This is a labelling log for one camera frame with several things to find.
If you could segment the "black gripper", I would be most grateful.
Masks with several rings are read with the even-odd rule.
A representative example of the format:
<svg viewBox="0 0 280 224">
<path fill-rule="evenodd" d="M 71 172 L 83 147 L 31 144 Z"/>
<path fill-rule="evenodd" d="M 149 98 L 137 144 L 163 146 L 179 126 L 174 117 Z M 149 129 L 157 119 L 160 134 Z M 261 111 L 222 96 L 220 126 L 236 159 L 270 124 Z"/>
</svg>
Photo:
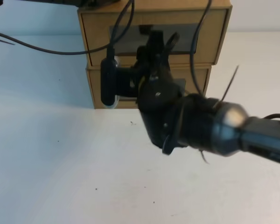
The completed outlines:
<svg viewBox="0 0 280 224">
<path fill-rule="evenodd" d="M 181 109 L 177 103 L 182 92 L 174 82 L 168 63 L 168 56 L 179 39 L 180 35 L 175 32 L 164 45 L 163 31 L 152 30 L 146 46 L 137 49 L 136 63 L 116 70 L 117 95 L 136 99 L 151 142 L 166 155 L 180 147 L 178 112 Z"/>
</svg>

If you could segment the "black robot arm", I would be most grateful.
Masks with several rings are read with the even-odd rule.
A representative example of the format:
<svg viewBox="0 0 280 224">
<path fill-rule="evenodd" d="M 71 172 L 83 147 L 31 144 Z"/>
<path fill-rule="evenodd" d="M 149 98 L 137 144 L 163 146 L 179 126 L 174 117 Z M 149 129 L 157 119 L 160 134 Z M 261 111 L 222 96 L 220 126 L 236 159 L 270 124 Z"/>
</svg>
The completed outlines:
<svg viewBox="0 0 280 224">
<path fill-rule="evenodd" d="M 171 75 L 168 55 L 179 40 L 164 43 L 154 31 L 137 51 L 131 68 L 117 68 L 117 94 L 136 98 L 151 142 L 169 155 L 192 147 L 221 156 L 243 151 L 280 163 L 280 114 L 250 117 L 245 109 L 222 99 L 184 91 Z"/>
</svg>

